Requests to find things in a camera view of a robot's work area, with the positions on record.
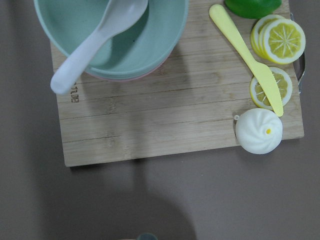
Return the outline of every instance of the green bowl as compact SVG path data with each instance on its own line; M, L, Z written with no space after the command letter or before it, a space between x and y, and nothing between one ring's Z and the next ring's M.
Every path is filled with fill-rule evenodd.
M34 0L34 5L51 42L69 56L96 28L108 1ZM188 5L189 0L149 0L140 20L107 41L85 71L114 81L149 74L178 43L187 21Z

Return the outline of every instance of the wooden cutting board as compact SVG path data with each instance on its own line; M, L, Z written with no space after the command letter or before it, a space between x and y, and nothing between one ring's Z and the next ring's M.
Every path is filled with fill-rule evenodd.
M222 0L190 0L184 33L170 57L139 80L110 82L84 73L57 96L65 165L80 166L238 146L234 115L256 108L252 73L209 18ZM288 0L274 13L290 18ZM247 46L256 20L230 13ZM53 68L65 57L51 45ZM298 82L284 107L283 140L304 136Z

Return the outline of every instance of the utensil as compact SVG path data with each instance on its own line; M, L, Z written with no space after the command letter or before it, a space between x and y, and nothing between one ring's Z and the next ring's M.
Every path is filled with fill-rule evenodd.
M148 0L109 0L96 29L65 60L51 79L56 94L66 94L103 44L134 25L145 12Z
M235 23L232 21L231 17L222 5L212 5L209 9L209 16L223 35L237 50L253 75L256 77L268 98L274 113L278 117L281 117L284 114L282 99L275 77L269 67L254 59Z

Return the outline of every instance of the cutting board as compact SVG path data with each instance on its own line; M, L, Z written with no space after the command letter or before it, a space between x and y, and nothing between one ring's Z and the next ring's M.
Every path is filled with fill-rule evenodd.
M67 167L238 146L234 116L256 108L252 73L209 18L222 0L190 0L184 33L170 57L150 75L111 82L82 74L57 96ZM274 13L290 18L288 0ZM292 64L276 65L251 49L255 19L229 11L258 61L284 69L293 94L284 107L283 140L304 136L298 81ZM54 71L65 60L51 45Z

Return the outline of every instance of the white spoon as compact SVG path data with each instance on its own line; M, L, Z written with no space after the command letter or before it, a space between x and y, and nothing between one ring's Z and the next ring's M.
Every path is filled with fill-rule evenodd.
M146 11L148 0L109 0L96 29L64 61L51 79L51 89L66 94L110 38L134 25Z

